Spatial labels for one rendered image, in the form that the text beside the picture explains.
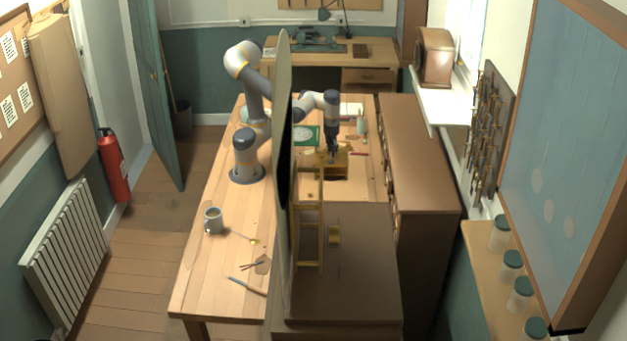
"white radiator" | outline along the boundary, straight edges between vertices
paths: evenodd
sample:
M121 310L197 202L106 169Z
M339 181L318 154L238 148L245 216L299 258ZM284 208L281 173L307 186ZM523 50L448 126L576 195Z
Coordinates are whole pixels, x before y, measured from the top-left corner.
M19 266L55 325L70 331L109 242L87 180L75 177L22 255Z

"green desk lamp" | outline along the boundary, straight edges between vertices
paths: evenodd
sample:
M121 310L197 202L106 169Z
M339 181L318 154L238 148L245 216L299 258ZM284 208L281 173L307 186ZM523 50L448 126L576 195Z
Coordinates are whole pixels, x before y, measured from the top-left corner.
M326 5L326 7L330 6L331 4L337 2L338 0L334 0L333 2L329 3ZM319 22L326 22L327 20L329 20L329 18L331 18L331 12L329 12L326 7L320 7L317 9L317 20ZM344 0L342 0L342 9L344 10L344 19L346 19L346 39L351 39L353 38L353 34L351 33L351 30L349 29L349 20L346 16L346 6L344 5Z

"wooden ladder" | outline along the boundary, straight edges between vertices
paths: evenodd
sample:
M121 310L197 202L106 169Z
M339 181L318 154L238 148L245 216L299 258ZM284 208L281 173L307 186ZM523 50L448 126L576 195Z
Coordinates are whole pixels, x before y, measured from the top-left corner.
M294 248L294 273L298 273L298 267L302 268L314 268L317 267L319 274L322 274L322 244L324 240L324 218L322 217L322 208L324 202L324 195L322 187L324 185L324 167L322 168L301 168L298 169L296 163L294 163L294 170L292 180L294 183L298 180L298 173L317 173L318 174L318 195L317 204L294 204L294 193L290 195L290 225L291 225L291 240L292 247ZM299 239L296 237L296 227L294 226L294 214L300 210L317 210L317 223L307 222L300 223L299 228L317 228L317 261L299 261Z

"lamp shade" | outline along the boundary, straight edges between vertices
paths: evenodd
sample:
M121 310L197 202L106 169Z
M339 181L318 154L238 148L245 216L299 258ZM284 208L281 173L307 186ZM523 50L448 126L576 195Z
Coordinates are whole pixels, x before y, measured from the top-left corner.
M317 9L317 20L319 22L326 22L329 18L331 18L331 12L326 10L326 8L320 7Z

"red fire extinguisher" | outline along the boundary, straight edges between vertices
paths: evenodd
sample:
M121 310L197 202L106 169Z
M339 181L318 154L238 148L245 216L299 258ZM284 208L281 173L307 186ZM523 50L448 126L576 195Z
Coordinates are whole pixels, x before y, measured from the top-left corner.
M111 187L116 203L123 203L130 199L128 186L128 170L124 155L116 134L109 127L101 127L102 136L98 139L98 152L107 173L107 180Z

